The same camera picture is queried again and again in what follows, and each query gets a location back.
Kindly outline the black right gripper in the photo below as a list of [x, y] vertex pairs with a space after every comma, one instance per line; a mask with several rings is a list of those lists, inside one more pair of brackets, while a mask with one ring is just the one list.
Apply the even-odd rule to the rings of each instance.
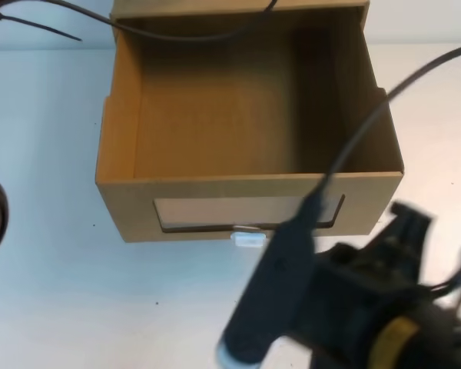
[[431, 217], [394, 202], [368, 244], [337, 244], [294, 258], [291, 337], [311, 368], [436, 368], [436, 309], [420, 281]]

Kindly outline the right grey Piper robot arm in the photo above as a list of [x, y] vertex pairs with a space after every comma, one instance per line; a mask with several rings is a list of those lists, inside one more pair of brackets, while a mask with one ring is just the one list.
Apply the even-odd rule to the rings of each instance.
[[436, 304], [461, 281], [420, 282], [429, 216], [400, 203], [366, 246], [334, 245], [315, 270], [288, 336], [313, 368], [461, 368], [461, 319]]

